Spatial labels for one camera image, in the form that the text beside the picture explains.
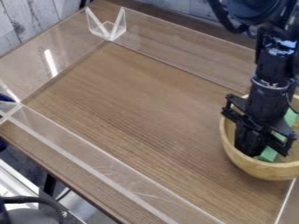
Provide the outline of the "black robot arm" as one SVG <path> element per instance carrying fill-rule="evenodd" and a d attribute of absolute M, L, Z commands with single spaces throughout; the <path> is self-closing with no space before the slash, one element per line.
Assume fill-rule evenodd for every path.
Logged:
<path fill-rule="evenodd" d="M 287 156 L 299 139 L 285 113 L 299 87 L 299 0 L 208 0 L 225 29 L 256 27 L 256 71 L 245 98 L 227 95 L 221 114 L 236 124 L 235 147 L 249 157 L 269 147 Z"/>

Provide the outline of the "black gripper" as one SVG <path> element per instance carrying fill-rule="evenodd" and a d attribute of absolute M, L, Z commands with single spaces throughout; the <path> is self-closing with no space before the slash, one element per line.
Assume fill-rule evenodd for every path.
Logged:
<path fill-rule="evenodd" d="M 248 97 L 228 94 L 221 108 L 221 114 L 236 124 L 235 147 L 249 157 L 259 156 L 265 147 L 285 157 L 297 139 L 284 120 L 295 94 L 295 79 L 273 86 L 256 78 L 251 82 Z"/>

